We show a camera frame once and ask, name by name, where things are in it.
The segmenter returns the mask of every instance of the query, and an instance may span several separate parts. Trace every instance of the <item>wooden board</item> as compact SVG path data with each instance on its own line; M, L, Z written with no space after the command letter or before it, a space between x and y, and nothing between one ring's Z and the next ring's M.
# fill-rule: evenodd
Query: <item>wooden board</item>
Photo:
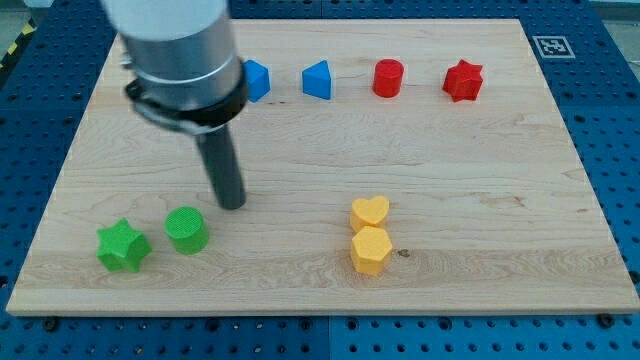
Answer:
M224 211L193 139L130 111L116 41L8 311L14 315L575 314L634 312L636 291L526 37L515 20L237 21L272 92L231 122L248 202ZM402 92L370 90L382 57ZM301 93L329 60L334 97ZM477 102L441 90L484 65ZM395 249L353 271L350 204L391 199ZM168 212L199 208L213 240L177 254ZM154 251L108 273L95 231L121 217Z

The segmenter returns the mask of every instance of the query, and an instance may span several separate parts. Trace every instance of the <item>yellow hexagon block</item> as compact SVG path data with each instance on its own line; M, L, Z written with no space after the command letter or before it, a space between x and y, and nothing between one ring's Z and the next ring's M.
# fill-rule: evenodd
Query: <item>yellow hexagon block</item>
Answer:
M351 240L351 261L357 272L378 275L389 264L392 250L386 230L365 226Z
M351 204L349 223L358 232L365 226L383 227L389 213L389 199L376 196L372 199L355 199Z

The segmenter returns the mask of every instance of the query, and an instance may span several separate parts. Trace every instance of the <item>pegboard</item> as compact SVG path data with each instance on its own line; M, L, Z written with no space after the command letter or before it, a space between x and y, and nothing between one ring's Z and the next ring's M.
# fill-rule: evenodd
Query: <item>pegboard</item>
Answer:
M640 271L640 84L583 0L232 0L236 18L519 18L565 36L541 65L616 242ZM97 0L58 0L0 93L2 309L114 38ZM535 318L16 319L0 359L640 356L640 315Z

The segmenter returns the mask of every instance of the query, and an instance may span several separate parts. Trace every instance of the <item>red star block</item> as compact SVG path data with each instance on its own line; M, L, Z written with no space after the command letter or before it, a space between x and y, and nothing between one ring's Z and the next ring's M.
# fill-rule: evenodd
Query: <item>red star block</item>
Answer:
M447 71L442 90L451 94L453 102L475 100L482 85L481 70L482 65L473 65L460 60L458 65Z

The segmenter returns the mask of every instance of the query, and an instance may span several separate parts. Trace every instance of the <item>blue block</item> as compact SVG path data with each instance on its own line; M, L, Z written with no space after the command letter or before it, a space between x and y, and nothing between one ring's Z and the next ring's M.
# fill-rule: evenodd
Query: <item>blue block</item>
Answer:
M269 69L253 60L247 60L244 63L244 69L249 84L249 101L256 102L271 90Z
M331 73L327 60L302 71L302 92L325 100L331 99Z

